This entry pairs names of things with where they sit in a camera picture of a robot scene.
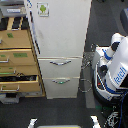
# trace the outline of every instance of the sticker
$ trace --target sticker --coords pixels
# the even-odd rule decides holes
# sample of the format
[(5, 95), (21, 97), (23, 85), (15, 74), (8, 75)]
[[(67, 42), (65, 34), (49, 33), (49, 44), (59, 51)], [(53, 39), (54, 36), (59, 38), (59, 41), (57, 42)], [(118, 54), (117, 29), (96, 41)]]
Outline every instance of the sticker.
[(13, 69), (12, 67), (10, 67), (9, 69)]
[(7, 33), (7, 35), (8, 35), (8, 38), (13, 38), (12, 33)]
[(47, 17), (49, 16), (49, 5), (48, 3), (37, 3), (38, 15)]
[(21, 7), (21, 9), (20, 9), (20, 14), (26, 14), (26, 9), (25, 9), (25, 7)]
[(5, 55), (0, 55), (1, 57), (6, 57)]
[(7, 9), (8, 13), (20, 13), (20, 9)]
[(13, 53), (14, 57), (20, 58), (20, 57), (28, 57), (27, 53)]

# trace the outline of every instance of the white cabinet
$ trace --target white cabinet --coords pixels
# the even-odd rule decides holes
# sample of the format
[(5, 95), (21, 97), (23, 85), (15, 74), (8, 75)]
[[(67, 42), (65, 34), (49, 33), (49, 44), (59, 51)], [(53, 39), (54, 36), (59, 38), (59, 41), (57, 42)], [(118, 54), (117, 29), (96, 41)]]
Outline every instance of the white cabinet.
[[(24, 3), (47, 98), (77, 97), (91, 0)], [(62, 78), (74, 80), (61, 86), (51, 81)]]

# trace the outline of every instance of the label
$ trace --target label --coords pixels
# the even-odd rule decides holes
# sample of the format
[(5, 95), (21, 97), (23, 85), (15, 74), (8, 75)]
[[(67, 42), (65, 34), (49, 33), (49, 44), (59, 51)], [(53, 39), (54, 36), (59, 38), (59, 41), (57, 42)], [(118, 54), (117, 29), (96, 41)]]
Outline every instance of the label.
[(119, 86), (123, 82), (126, 75), (127, 75), (127, 70), (123, 66), (119, 66), (113, 79), (116, 82), (116, 84)]
[(20, 14), (26, 14), (26, 9), (25, 7), (20, 8)]
[(12, 33), (7, 33), (7, 35), (8, 35), (8, 38), (13, 38)]
[(20, 9), (7, 9), (8, 13), (20, 13)]
[(6, 57), (5, 55), (0, 55), (1, 57)]
[(49, 16), (49, 5), (48, 3), (37, 3), (37, 9), (39, 16)]
[(21, 58), (21, 57), (28, 57), (27, 53), (13, 53), (14, 57)]

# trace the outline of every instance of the wooden drawer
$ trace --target wooden drawer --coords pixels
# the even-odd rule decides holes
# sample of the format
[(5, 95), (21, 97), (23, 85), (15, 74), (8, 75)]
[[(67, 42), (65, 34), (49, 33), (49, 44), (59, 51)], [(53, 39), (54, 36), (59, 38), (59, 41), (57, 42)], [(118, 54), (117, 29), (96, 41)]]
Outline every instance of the wooden drawer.
[(31, 49), (0, 50), (0, 66), (35, 65)]
[(0, 76), (38, 75), (36, 65), (0, 67)]
[(38, 76), (32, 81), (0, 82), (0, 92), (35, 92), (40, 91)]
[(0, 49), (31, 48), (27, 30), (0, 31)]
[(43, 79), (46, 96), (53, 98), (76, 98), (78, 78)]
[(43, 78), (78, 77), (82, 58), (77, 59), (38, 59)]

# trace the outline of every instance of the drawer front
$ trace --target drawer front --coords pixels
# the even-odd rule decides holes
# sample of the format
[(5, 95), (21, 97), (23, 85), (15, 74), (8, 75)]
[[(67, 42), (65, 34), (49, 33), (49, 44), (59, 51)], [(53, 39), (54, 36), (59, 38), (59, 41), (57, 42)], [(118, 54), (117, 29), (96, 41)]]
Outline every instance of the drawer front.
[(82, 59), (38, 59), (43, 78), (78, 77)]
[[(3, 14), (4, 17), (24, 17), (24, 16), (26, 16), (26, 12), (21, 11), (21, 8), (23, 8), (23, 7), (24, 7), (23, 5), (17, 5), (17, 6), (1, 6), (1, 11), (2, 11), (2, 14)], [(13, 9), (13, 10), (18, 9), (18, 11), (12, 13), (12, 12), (7, 11), (8, 9)]]
[(43, 79), (46, 96), (53, 98), (76, 98), (79, 79)]
[(27, 30), (0, 31), (0, 49), (31, 48)]
[(75, 57), (75, 56), (81, 57), (83, 55), (84, 46), (85, 46), (85, 37), (83, 40), (78, 39), (76, 41), (74, 38), (73, 40), (68, 42), (62, 41), (61, 38), (59, 41), (52, 41), (50, 39), (49, 39), (50, 42), (47, 42), (46, 40), (44, 40), (44, 38), (38, 38), (38, 42), (41, 42), (41, 44), (39, 45), (40, 54), (39, 52), (37, 52), (38, 58), (40, 57)]
[(0, 92), (35, 92), (40, 91), (38, 79), (36, 81), (0, 82)]
[(0, 67), (0, 76), (38, 75), (36, 65)]
[(31, 49), (0, 50), (0, 66), (35, 65)]

